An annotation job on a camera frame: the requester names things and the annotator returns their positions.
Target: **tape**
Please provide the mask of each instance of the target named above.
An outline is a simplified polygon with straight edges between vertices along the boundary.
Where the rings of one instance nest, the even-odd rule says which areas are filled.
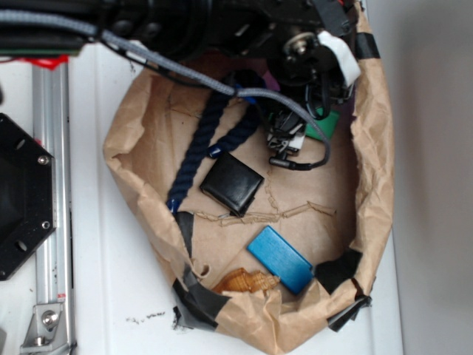
[[[335,37],[327,31],[320,32],[317,37],[322,46],[329,48],[333,52],[344,76],[345,85],[351,87],[360,76],[361,69],[348,44],[343,39]]]
[[[381,57],[376,45],[375,36],[371,33],[363,32],[356,35],[355,52],[358,59],[379,59]]]

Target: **brown paper bag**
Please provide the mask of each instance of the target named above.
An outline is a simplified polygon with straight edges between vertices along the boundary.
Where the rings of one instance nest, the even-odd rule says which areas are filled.
[[[358,32],[370,32],[361,12]],[[177,86],[148,70],[130,87],[104,154],[129,208],[149,236],[186,324],[239,337],[268,354],[284,354],[326,327],[327,320],[356,297],[370,294],[392,225],[394,146],[381,61],[369,58],[359,64],[355,117],[351,112],[342,115],[330,162],[311,172],[273,167],[264,133],[257,131],[232,152],[265,178],[248,213],[238,218],[221,217],[228,211],[199,190],[214,163],[206,158],[180,207],[194,215],[187,245],[166,199],[210,92]],[[189,66],[222,78],[248,62],[213,54]],[[246,105],[231,101],[212,143],[236,124]],[[322,155],[322,144],[306,139],[298,160],[315,161]],[[282,285],[254,294],[209,291],[240,267],[268,272],[245,249],[267,225],[315,266],[343,258],[346,250],[359,251],[362,257],[354,277],[330,293],[317,278],[297,296]]]

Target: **green object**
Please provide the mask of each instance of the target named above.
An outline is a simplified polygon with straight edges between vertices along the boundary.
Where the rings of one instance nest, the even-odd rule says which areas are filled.
[[[322,114],[323,109],[317,109],[318,114]],[[322,130],[323,133],[327,136],[328,139],[331,139],[333,136],[333,133],[335,132],[335,127],[337,126],[338,119],[340,118],[340,112],[338,111],[330,111],[330,114],[328,117],[324,118],[323,120],[316,121],[316,124],[319,125],[320,129]],[[305,129],[305,135],[307,137],[311,137],[314,139],[317,139],[321,141],[320,135],[317,133],[317,131],[310,125],[306,126]]]

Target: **red part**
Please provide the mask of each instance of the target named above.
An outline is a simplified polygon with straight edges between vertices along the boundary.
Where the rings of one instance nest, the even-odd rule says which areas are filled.
[[[41,68],[49,70],[56,69],[59,65],[69,62],[69,56],[60,55],[57,58],[19,58],[19,61],[26,61]]]

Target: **metal connector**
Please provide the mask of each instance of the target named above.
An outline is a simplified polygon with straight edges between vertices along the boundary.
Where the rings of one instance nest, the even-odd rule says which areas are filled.
[[[20,354],[50,353],[67,344],[64,304],[35,305]]]

